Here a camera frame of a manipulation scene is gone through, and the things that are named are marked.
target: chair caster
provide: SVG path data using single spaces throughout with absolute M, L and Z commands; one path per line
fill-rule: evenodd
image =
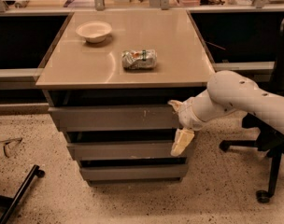
M 256 199 L 259 203 L 269 203 L 270 198 L 270 194 L 266 190 L 256 191 Z
M 45 171 L 43 171 L 43 170 L 37 170 L 36 171 L 36 176 L 38 177 L 38 178 L 42 178 L 42 177 L 44 177 L 45 176 Z
M 230 147 L 230 144 L 228 144 L 228 142 L 226 141 L 222 141 L 220 144 L 219 144 L 219 148 L 226 152 L 228 150 L 228 148 Z

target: office chair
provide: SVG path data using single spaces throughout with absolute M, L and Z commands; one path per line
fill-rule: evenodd
M 10 151 L 9 151 L 9 145 L 11 143 L 19 144 L 21 142 L 22 138 L 14 138 L 14 139 L 8 139 L 4 141 L 0 141 L 1 144 L 4 144 L 4 154 L 9 158 L 10 157 Z M 0 195 L 0 207 L 4 209 L 3 215 L 0 217 L 0 224 L 5 224 L 9 220 L 11 214 L 13 213 L 14 209 L 18 205 L 19 201 L 21 200 L 23 194 L 25 191 L 29 188 L 32 180 L 35 176 L 38 178 L 41 178 L 45 175 L 45 172 L 43 170 L 39 169 L 38 165 L 34 165 L 29 172 L 28 176 L 24 179 L 22 182 L 19 190 L 16 192 L 15 196 L 13 198 Z
M 271 78 L 267 84 L 267 90 L 284 96 L 284 19 L 280 27 L 277 59 Z M 255 141 L 222 141 L 220 149 L 226 152 L 230 146 L 237 146 L 256 147 L 258 151 L 268 151 L 266 156 L 272 158 L 269 187 L 268 190 L 258 190 L 256 192 L 256 198 L 259 203 L 268 203 L 270 202 L 270 198 L 275 194 L 281 156 L 284 154 L 284 135 L 250 114 L 247 114 L 243 118 L 242 127 L 246 129 L 258 127 L 261 132 Z

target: concrete floor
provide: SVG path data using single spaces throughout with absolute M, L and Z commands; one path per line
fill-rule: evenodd
M 193 143 L 190 169 L 181 182 L 103 184 L 89 187 L 69 156 L 46 105 L 0 105 L 0 140 L 22 137 L 15 155 L 0 145 L 0 194 L 12 197 L 33 164 L 35 179 L 8 223 L 284 223 L 284 157 L 270 203 L 256 201 L 267 189 L 270 160 L 256 149 L 223 153 L 223 139 L 255 139 L 242 130 L 244 112 L 214 120 Z

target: desk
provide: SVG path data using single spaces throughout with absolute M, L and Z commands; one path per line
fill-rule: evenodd
M 86 21 L 106 21 L 111 37 L 87 44 Z M 129 72 L 126 49 L 155 49 L 157 67 Z M 182 178 L 190 150 L 170 156 L 178 117 L 167 101 L 205 88 L 214 70 L 184 10 L 76 12 L 36 85 L 87 181 Z

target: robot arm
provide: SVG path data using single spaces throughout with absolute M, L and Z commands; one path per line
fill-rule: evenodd
M 207 82 L 207 89 L 183 103 L 170 101 L 183 129 L 177 129 L 171 154 L 177 156 L 210 120 L 243 110 L 284 134 L 284 97 L 261 90 L 235 72 L 222 71 Z

